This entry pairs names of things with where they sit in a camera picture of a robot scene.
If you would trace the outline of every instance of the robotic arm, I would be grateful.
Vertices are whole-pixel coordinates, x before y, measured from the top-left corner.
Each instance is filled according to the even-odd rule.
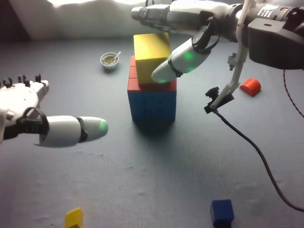
[[[279,69],[304,68],[304,8],[255,3],[227,5],[208,0],[176,0],[171,5],[152,5],[132,9],[132,18],[143,25],[168,32],[196,34],[172,51],[168,59],[152,73],[152,79],[164,83],[188,73],[202,64],[216,46],[211,36],[238,42],[237,53],[228,58],[231,82],[219,94],[219,88],[206,95],[212,101],[207,113],[233,100],[239,77],[249,53],[251,60]]]
[[[106,135],[108,125],[96,117],[48,116],[37,108],[48,92],[48,81],[18,77],[18,83],[3,81],[0,89],[0,144],[21,133],[39,134],[38,146],[68,147]]]

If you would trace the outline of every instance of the red half-cylinder block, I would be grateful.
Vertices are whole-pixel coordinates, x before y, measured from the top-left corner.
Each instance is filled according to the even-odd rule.
[[[128,97],[133,120],[175,120],[176,80],[164,84],[139,86],[134,56],[131,57]]]

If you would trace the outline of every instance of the green light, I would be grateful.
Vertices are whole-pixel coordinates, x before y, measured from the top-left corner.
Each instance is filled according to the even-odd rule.
[[[99,124],[99,129],[102,130],[102,131],[105,131],[107,129],[108,125],[106,122],[104,121],[101,121],[100,124]]]
[[[192,71],[192,70],[194,70],[195,68],[194,67],[189,67],[188,68],[188,72],[190,72],[190,71]]]
[[[193,60],[193,59],[194,59],[194,54],[193,54],[192,52],[186,52],[186,53],[184,54],[184,58],[185,58],[186,60]]]

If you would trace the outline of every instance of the yellow block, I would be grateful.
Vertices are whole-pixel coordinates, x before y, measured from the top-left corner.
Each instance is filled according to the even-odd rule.
[[[138,84],[154,83],[153,70],[171,54],[168,33],[135,35],[134,52]]]
[[[83,213],[81,208],[76,208],[66,214],[65,228],[82,228]]]

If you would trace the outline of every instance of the small bowl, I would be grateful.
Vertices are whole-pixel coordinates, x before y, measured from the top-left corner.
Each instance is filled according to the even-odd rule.
[[[114,69],[117,67],[118,65],[118,61],[119,61],[119,57],[117,57],[117,59],[115,60],[115,62],[111,63],[111,64],[105,64],[104,62],[106,62],[107,60],[114,58],[116,56],[116,53],[114,52],[108,52],[103,54],[100,57],[100,63],[104,66],[104,68],[106,69]]]

